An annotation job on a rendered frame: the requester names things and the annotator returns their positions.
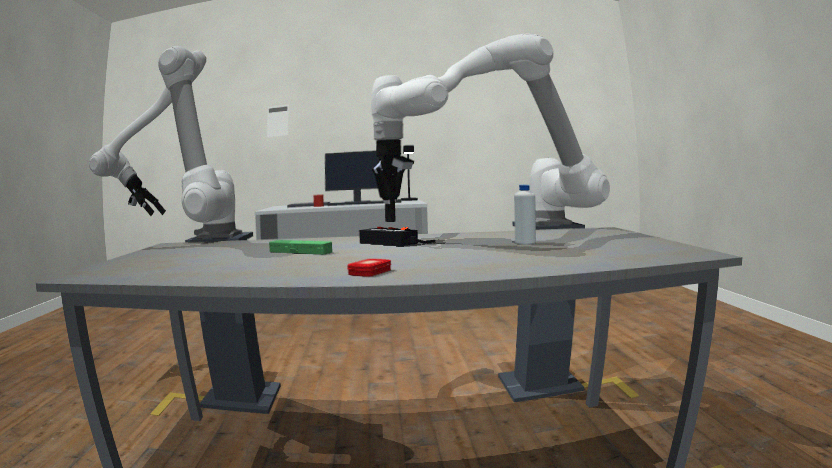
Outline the red rectangular tin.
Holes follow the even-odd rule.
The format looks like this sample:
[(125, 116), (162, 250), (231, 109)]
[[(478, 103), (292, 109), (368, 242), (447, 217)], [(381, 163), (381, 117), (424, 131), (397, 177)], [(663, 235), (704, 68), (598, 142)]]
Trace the red rectangular tin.
[(391, 270), (391, 260), (366, 259), (348, 264), (348, 274), (352, 276), (370, 277)]

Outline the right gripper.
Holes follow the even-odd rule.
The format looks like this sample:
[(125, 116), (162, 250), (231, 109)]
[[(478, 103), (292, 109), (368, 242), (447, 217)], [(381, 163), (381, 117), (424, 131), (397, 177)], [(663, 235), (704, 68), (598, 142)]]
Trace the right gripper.
[(139, 205), (141, 207), (143, 206), (143, 208), (148, 212), (148, 214), (150, 216), (152, 216), (155, 211), (149, 206), (149, 204), (147, 202), (145, 202), (145, 199), (147, 199), (153, 205), (155, 205), (157, 210), (162, 215), (166, 212), (166, 210), (158, 202), (159, 200), (157, 198), (155, 198), (146, 188), (145, 189), (142, 188), (142, 181), (139, 179), (139, 177), (137, 175), (134, 175), (129, 179), (129, 181), (127, 182), (126, 187), (129, 189), (129, 191), (132, 194), (134, 194), (134, 196), (135, 196), (137, 202), (139, 203)]

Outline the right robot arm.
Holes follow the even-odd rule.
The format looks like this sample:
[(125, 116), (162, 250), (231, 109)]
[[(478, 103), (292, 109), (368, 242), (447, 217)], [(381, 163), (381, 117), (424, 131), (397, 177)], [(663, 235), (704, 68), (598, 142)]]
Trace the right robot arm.
[(201, 51), (191, 53), (180, 46), (163, 51), (158, 61), (166, 85), (162, 94), (109, 145), (94, 153), (89, 167), (95, 175), (113, 176), (126, 187), (129, 179), (137, 173), (120, 151), (121, 148), (172, 103), (186, 172), (182, 178), (183, 210), (190, 219), (205, 222), (201, 229), (194, 230), (197, 239), (230, 238), (242, 233), (235, 226), (234, 183), (227, 171), (214, 171), (207, 165), (192, 89), (192, 83), (203, 70), (206, 59)]

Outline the black power strip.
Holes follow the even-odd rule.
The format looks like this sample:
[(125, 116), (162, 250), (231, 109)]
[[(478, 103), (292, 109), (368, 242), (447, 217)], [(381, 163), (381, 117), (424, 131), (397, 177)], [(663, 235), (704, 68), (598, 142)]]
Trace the black power strip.
[(371, 228), (359, 230), (359, 237), (361, 244), (378, 244), (398, 247), (418, 244), (418, 242), (423, 244), (435, 242), (435, 240), (419, 240), (418, 230), (410, 230), (407, 227), (402, 229), (393, 227), (377, 227), (376, 229)]

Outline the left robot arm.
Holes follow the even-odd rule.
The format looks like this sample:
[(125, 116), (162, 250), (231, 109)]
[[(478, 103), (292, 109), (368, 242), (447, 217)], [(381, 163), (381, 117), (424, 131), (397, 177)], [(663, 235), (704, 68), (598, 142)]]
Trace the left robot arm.
[(549, 75), (553, 55), (552, 45), (543, 36), (519, 34), (478, 48), (439, 78), (427, 75), (402, 83), (394, 75), (379, 77), (371, 95), (374, 140), (402, 139), (401, 118), (442, 108), (462, 75), (466, 78), (513, 69), (527, 82), (562, 162), (543, 158), (533, 164), (530, 191), (535, 194), (536, 225), (572, 224), (565, 218), (565, 206), (598, 206), (608, 198), (610, 184), (606, 175), (582, 154)]

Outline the white bottle with blue cap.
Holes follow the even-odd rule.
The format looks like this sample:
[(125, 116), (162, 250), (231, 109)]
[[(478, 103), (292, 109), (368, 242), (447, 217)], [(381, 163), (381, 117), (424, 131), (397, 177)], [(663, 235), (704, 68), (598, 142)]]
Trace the white bottle with blue cap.
[(519, 192), (514, 194), (515, 205), (515, 243), (536, 243), (535, 194), (529, 185), (519, 185)]

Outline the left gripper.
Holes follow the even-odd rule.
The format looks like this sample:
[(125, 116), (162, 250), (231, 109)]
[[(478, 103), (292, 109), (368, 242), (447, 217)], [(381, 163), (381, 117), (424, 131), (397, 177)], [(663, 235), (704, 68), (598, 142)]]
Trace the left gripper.
[(375, 175), (379, 196), (385, 204), (385, 222), (396, 222), (395, 203), (397, 198), (395, 197), (400, 196), (405, 169), (391, 165), (391, 156), (401, 156), (401, 140), (377, 140), (376, 156), (378, 157), (378, 165), (373, 167), (372, 171)]

